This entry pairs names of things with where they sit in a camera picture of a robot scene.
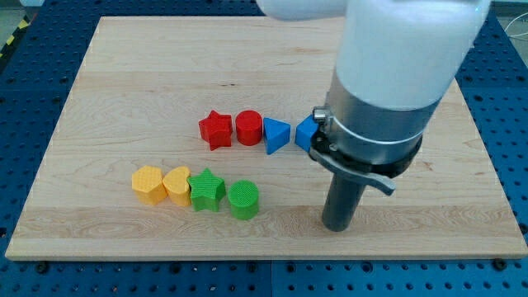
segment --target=red star block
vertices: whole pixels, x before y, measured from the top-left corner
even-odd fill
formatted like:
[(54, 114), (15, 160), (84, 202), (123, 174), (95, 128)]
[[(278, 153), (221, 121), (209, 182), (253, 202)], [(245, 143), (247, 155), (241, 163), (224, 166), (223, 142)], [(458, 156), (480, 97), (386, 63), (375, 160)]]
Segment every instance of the red star block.
[(221, 115), (211, 111), (206, 118), (198, 122), (198, 126), (200, 126), (201, 138), (209, 143), (211, 150), (231, 146), (233, 133), (231, 115)]

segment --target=wooden table surface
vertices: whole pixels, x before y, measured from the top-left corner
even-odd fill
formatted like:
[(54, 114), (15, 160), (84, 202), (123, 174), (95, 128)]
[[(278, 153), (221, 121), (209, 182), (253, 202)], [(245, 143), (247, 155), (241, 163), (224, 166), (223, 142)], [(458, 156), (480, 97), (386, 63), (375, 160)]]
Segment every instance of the wooden table surface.
[[(12, 260), (451, 259), (528, 253), (459, 88), (453, 83), (391, 197), (367, 189), (351, 227), (320, 216), (331, 173), (294, 145), (321, 105), (342, 19), (103, 17), (7, 250)], [(253, 109), (292, 124), (291, 142), (213, 152), (198, 121)], [(259, 214), (238, 221), (169, 199), (138, 202), (143, 165), (208, 167), (250, 179)]]

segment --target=yellow hexagon block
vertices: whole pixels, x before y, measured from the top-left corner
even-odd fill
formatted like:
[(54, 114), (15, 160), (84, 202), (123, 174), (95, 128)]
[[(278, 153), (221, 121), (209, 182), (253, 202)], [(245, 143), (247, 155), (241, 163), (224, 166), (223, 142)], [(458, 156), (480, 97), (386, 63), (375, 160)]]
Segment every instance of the yellow hexagon block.
[(161, 168), (143, 166), (132, 174), (132, 190), (139, 201), (146, 205), (156, 205), (167, 197), (163, 187), (163, 173)]
[(168, 197), (171, 201), (179, 206), (191, 205), (191, 187), (187, 178), (191, 176), (191, 170), (188, 167), (180, 166), (163, 178), (163, 185), (167, 190)]

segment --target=blue block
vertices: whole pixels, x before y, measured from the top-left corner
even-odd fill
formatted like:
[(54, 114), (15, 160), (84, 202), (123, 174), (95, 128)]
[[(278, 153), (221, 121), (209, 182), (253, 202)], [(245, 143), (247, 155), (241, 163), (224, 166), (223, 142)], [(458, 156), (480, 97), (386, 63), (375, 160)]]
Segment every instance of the blue block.
[(290, 124), (264, 118), (264, 144), (266, 153), (272, 154), (290, 142)]
[(311, 115), (306, 117), (295, 129), (295, 144), (299, 145), (303, 150), (308, 152), (310, 150), (310, 140), (318, 125), (314, 122)]

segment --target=green cylinder block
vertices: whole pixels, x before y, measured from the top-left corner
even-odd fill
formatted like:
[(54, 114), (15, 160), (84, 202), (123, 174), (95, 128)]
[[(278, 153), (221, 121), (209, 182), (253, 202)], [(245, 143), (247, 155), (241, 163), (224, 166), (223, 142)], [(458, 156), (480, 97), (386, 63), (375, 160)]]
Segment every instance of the green cylinder block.
[(258, 213), (258, 188), (252, 181), (235, 182), (228, 193), (231, 215), (237, 219), (251, 219)]

